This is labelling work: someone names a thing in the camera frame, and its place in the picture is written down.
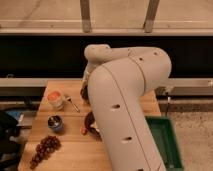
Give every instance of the wooden table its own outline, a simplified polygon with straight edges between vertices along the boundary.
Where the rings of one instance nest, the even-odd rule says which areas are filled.
[[[90,111],[80,96],[81,81],[50,81],[45,90],[37,116],[33,122],[28,142],[25,146],[18,170],[29,171],[30,160],[35,154],[35,147],[46,135],[56,135],[47,127],[47,119],[58,114],[64,122],[64,131],[57,134],[61,141],[61,148],[51,154],[48,160],[43,160],[36,171],[110,171],[111,166],[100,139],[91,134],[82,135],[80,127],[84,117]],[[73,106],[66,102],[62,111],[54,111],[46,100],[46,96],[53,90],[59,90],[72,97],[74,103],[80,108],[77,113]],[[146,115],[160,116],[159,106],[154,92],[141,98],[141,106]]]

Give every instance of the red object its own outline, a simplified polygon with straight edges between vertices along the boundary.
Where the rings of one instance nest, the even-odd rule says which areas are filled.
[[[61,96],[61,94],[58,91],[53,91],[50,94],[48,94],[47,99],[49,101],[54,101],[57,98],[59,98]]]

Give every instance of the floor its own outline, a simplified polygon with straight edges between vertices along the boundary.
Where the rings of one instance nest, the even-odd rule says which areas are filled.
[[[149,0],[90,1],[92,28],[141,29]],[[160,1],[154,28],[213,28],[211,0]],[[2,28],[81,29],[80,1],[0,1]]]
[[[168,103],[158,100],[162,114],[165,115]],[[22,144],[27,141],[28,126],[36,111],[25,111],[20,136],[15,139]],[[212,171],[213,168],[213,99],[172,99],[167,116],[175,128],[185,171]],[[17,166],[7,169],[16,171]]]

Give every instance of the white surface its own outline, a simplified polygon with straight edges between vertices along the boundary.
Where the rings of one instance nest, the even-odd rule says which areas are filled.
[[[142,33],[144,32],[142,28],[148,3],[148,0],[91,0],[92,27],[93,29],[106,30],[138,29]],[[0,0],[0,25],[2,28],[69,28],[81,30],[80,1]],[[160,1],[154,28],[213,28],[213,1]]]

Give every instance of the circular hole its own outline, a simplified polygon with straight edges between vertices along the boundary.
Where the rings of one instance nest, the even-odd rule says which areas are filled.
[[[112,107],[111,107],[111,110],[117,110],[117,109],[119,109],[121,106],[119,105],[119,104],[116,104],[116,105],[113,105]]]
[[[126,143],[129,143],[131,140],[132,140],[132,137],[126,137],[126,138],[122,139],[121,142],[126,144]]]

